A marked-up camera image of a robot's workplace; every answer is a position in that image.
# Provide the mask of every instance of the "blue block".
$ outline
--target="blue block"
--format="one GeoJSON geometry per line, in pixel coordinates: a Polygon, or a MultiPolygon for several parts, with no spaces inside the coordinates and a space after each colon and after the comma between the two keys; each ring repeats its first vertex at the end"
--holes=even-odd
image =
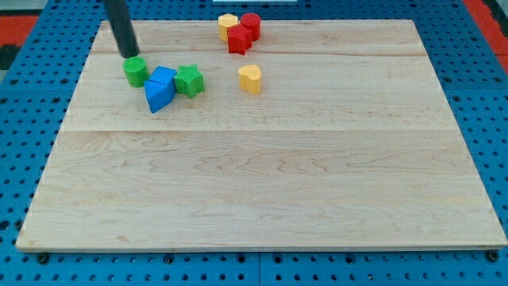
{"type": "Polygon", "coordinates": [[[150,80],[144,82],[144,93],[150,106],[150,111],[155,113],[173,101],[176,94],[175,84],[156,83],[150,80]]]}
{"type": "Polygon", "coordinates": [[[155,83],[162,83],[165,85],[175,84],[175,81],[173,78],[176,75],[176,70],[172,68],[165,68],[165,67],[157,67],[155,71],[153,71],[152,75],[150,75],[150,78],[148,80],[155,82],[155,83]]]}

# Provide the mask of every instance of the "red surface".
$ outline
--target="red surface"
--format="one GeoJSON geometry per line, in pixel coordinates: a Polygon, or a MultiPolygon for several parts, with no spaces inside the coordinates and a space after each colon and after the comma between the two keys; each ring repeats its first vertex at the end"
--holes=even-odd
{"type": "Polygon", "coordinates": [[[243,25],[228,28],[229,53],[244,55],[252,47],[252,31],[243,25]]]}
{"type": "Polygon", "coordinates": [[[464,0],[464,4],[498,57],[505,72],[508,73],[508,38],[502,34],[501,26],[492,17],[491,10],[483,4],[482,0],[464,0]]]}
{"type": "Polygon", "coordinates": [[[13,44],[21,47],[38,18],[39,16],[0,16],[0,46],[13,44]]]}
{"type": "Polygon", "coordinates": [[[261,17],[258,14],[247,13],[240,18],[240,23],[252,31],[252,41],[257,41],[261,37],[261,17]]]}

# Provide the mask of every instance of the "yellow block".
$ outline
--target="yellow block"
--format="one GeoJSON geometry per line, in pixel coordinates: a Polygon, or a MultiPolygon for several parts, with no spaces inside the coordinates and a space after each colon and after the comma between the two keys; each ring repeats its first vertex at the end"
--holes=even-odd
{"type": "Polygon", "coordinates": [[[261,92],[261,69],[257,64],[248,64],[238,69],[240,88],[253,95],[261,92]]]}
{"type": "Polygon", "coordinates": [[[224,14],[219,17],[219,38],[228,42],[228,28],[238,25],[238,17],[232,14],[224,14]]]}

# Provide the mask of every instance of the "black rod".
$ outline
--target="black rod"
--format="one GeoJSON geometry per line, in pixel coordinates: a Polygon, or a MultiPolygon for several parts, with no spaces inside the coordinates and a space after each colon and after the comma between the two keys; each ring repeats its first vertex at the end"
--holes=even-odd
{"type": "Polygon", "coordinates": [[[126,59],[137,56],[140,49],[137,46],[133,23],[130,21],[125,0],[104,0],[104,7],[121,56],[126,59]]]}

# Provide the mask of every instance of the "wooden board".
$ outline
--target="wooden board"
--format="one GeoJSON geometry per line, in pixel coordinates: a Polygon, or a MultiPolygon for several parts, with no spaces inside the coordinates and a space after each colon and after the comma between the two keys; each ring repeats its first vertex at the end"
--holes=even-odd
{"type": "Polygon", "coordinates": [[[150,114],[102,23],[22,251],[497,249],[506,237],[412,21],[139,21],[142,56],[206,92],[150,114]],[[238,87],[259,64],[263,90],[238,87]]]}

